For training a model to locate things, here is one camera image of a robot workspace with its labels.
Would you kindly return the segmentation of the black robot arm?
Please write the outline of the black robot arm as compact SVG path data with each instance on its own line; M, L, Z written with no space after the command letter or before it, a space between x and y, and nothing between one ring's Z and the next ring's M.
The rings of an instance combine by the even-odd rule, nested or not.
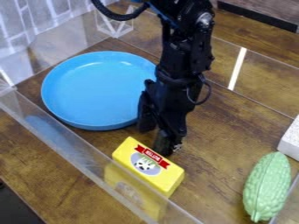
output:
M153 151L169 156L182 147L185 116L205 102L202 73L210 69L210 33L214 25L209 0L149 0L162 25L162 54L154 79L144 82L137 105L137 129L157 129Z

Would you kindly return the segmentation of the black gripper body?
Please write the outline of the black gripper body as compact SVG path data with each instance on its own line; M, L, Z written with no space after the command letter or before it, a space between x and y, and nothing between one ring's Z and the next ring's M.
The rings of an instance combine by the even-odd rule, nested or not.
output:
M202 73L168 73L157 67L154 78L144 81L142 92L146 92L153 104L156 127L184 138L186 114L204 103L197 101L204 84Z

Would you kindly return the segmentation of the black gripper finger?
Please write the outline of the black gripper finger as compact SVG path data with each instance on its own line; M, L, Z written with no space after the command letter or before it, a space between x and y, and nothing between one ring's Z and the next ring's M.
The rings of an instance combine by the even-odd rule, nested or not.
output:
M156 127L153 104L146 92L142 92L138 98L136 127L140 132L148 132Z
M157 131L156 139L153 140L153 151L164 157L168 157L181 148L182 138L160 129Z

